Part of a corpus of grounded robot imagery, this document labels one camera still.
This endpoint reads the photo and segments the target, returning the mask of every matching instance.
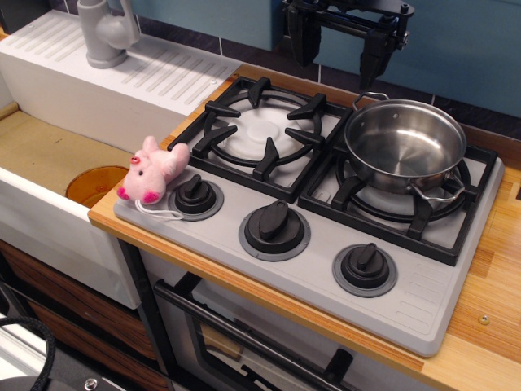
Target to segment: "oven window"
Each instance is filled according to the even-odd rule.
[[[190,319],[199,364],[234,389],[313,391],[314,387],[288,373],[216,329]]]

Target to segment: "black burner grate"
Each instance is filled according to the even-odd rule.
[[[302,144],[302,147],[288,156],[281,157],[273,139],[267,138],[265,154],[261,160],[233,156],[219,147],[222,141],[237,132],[237,126],[234,125],[218,126],[219,119],[241,116],[241,112],[233,109],[231,105],[240,101],[248,101],[252,108],[258,108],[261,102],[267,99],[297,106],[297,109],[287,114],[288,120],[307,119],[313,123],[313,131],[285,129],[285,133]],[[351,113],[351,109],[328,103],[323,94],[309,97],[272,86],[270,80],[265,77],[259,81],[239,77],[216,101],[207,103],[204,113],[169,145],[169,150],[176,143],[189,144],[192,140],[196,140],[195,145],[191,148],[190,165],[280,200],[294,202],[304,184],[311,177],[313,168],[325,158],[330,150],[328,147],[331,144],[330,140],[344,128],[344,123]],[[326,138],[322,135],[322,116],[324,114],[339,119],[336,127]],[[217,156],[218,159],[210,158],[212,156]],[[303,156],[308,156],[309,161],[290,185],[283,186],[271,178],[275,168],[288,165]],[[247,167],[251,170],[240,169],[240,167]]]
[[[348,159],[348,151],[343,141],[343,134],[337,135],[332,153],[325,159],[309,181],[308,186],[299,197],[298,205],[311,212],[320,214],[345,226],[350,226],[402,248],[419,253],[423,256],[455,266],[459,253],[462,250],[466,235],[471,227],[475,211],[478,207],[479,196],[485,188],[490,173],[496,162],[497,153],[480,147],[468,146],[466,159],[477,160],[485,164],[484,172],[477,186],[470,185],[470,173],[466,164],[458,166],[466,190],[453,203],[442,209],[433,211],[430,204],[420,197],[414,197],[414,215],[400,215],[380,210],[357,197],[357,193],[365,186],[358,177],[344,176],[344,162]],[[315,198],[314,194],[320,187],[324,177],[333,170],[339,181],[339,191],[330,203]],[[453,190],[452,183],[447,183],[448,192]],[[456,211],[465,213],[464,221],[458,232],[452,248],[446,248],[425,240],[422,233],[430,222],[443,219]],[[408,229],[397,229],[385,221],[398,222],[408,225]]]

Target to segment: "blue wall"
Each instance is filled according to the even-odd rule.
[[[521,0],[411,0],[409,45],[380,80],[521,116]],[[358,72],[363,43],[322,29],[320,64]]]
[[[112,7],[118,0],[109,0]],[[521,0],[411,0],[409,45],[380,80],[521,116]],[[280,0],[133,0],[153,20],[271,50]],[[322,29],[315,62],[358,73],[363,41]]]
[[[120,8],[119,0],[109,0]],[[135,14],[271,50],[282,38],[280,0],[133,0]]]

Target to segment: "oven handle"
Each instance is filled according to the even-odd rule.
[[[343,349],[338,349],[324,374],[312,368],[308,368],[297,359],[278,351],[270,344],[256,338],[247,330],[231,322],[229,319],[220,316],[217,312],[210,310],[206,305],[202,305],[190,297],[191,291],[197,286],[199,281],[201,281],[201,278],[192,273],[186,273],[175,287],[168,285],[164,280],[160,279],[154,284],[154,293],[190,316],[198,319],[200,322],[204,322],[208,326],[215,328],[230,339],[277,363],[284,369],[296,374],[322,390],[359,391],[354,386],[349,385],[349,388],[346,388],[339,384],[352,362],[352,355],[350,353]]]

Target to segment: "wooden cabinet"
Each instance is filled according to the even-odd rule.
[[[55,338],[146,390],[168,389],[147,331],[130,310],[0,240],[2,279]]]

